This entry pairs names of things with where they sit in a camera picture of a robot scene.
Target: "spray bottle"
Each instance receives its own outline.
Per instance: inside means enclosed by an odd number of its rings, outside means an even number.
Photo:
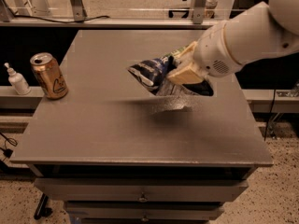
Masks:
[[[26,79],[20,73],[17,73],[13,68],[9,66],[9,63],[5,63],[4,66],[7,68],[9,73],[8,81],[13,86],[18,94],[27,94],[30,92],[31,88],[29,87]]]

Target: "gray table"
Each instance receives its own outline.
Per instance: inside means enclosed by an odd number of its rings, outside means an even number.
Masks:
[[[129,65],[188,45],[200,34],[80,31],[62,64],[70,92],[62,100],[42,100],[11,160],[28,164],[41,177],[36,186],[65,203],[131,201],[128,196],[103,198],[75,192],[90,187],[97,191],[112,187],[115,191],[123,183],[122,187],[139,189],[147,183],[150,186],[155,175],[166,183],[161,176],[171,174],[178,181],[187,175],[192,184],[178,184],[180,190],[184,185],[201,187],[197,191],[202,192],[209,186],[245,189],[244,180],[257,167],[270,166],[272,160],[235,76],[211,78],[213,97],[155,97],[126,70]],[[134,181],[126,183],[132,174]],[[216,184],[216,179],[224,180],[224,184]],[[62,189],[65,185],[74,188],[72,193]],[[166,196],[165,201],[173,201],[171,194]],[[217,197],[218,204],[225,201],[222,196]],[[216,202],[217,198],[178,197],[175,201],[202,203]],[[163,201],[157,197],[153,200]],[[73,209],[67,210],[72,215]]]

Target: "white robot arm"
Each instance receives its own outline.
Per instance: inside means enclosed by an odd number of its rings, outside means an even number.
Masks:
[[[269,0],[207,29],[193,61],[213,77],[225,77],[246,64],[299,51],[299,0]]]

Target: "metal frame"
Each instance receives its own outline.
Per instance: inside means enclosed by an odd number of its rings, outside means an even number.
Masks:
[[[75,21],[84,21],[87,18],[86,10],[82,0],[70,0],[73,8],[73,16]]]
[[[242,91],[253,113],[269,112],[273,90]],[[0,109],[36,109],[43,96],[44,92],[40,87],[32,87],[32,91],[24,96],[19,96],[12,87],[0,87]],[[273,106],[273,113],[299,113],[299,97],[278,96]]]
[[[277,122],[280,120],[280,118],[283,116],[283,113],[276,113],[273,114],[269,120],[269,132],[270,132],[270,136],[273,140],[277,140],[277,135],[275,134],[275,128],[277,125]]]
[[[201,24],[204,21],[206,0],[192,0],[193,14],[192,21],[195,24]]]
[[[73,9],[73,19],[56,19],[51,17],[50,9],[47,0],[31,0],[33,16],[41,18],[46,17],[52,21],[42,21],[33,18],[10,18],[0,22],[0,26],[24,26],[24,27],[78,27],[78,28],[95,28],[95,29],[207,29],[208,27],[217,24],[221,18],[204,19],[206,0],[192,0],[190,8],[190,17],[188,19],[97,19],[92,21],[84,21],[87,18],[87,13],[82,0],[70,0]]]
[[[3,22],[9,22],[13,18],[13,14],[7,7],[5,0],[0,0],[0,20]]]
[[[20,15],[30,16],[29,10],[24,6],[22,0],[14,0]]]

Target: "soda can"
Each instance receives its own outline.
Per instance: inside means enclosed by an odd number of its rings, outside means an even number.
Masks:
[[[34,55],[30,59],[35,77],[49,99],[64,97],[68,88],[64,76],[56,59],[49,53],[43,52]]]

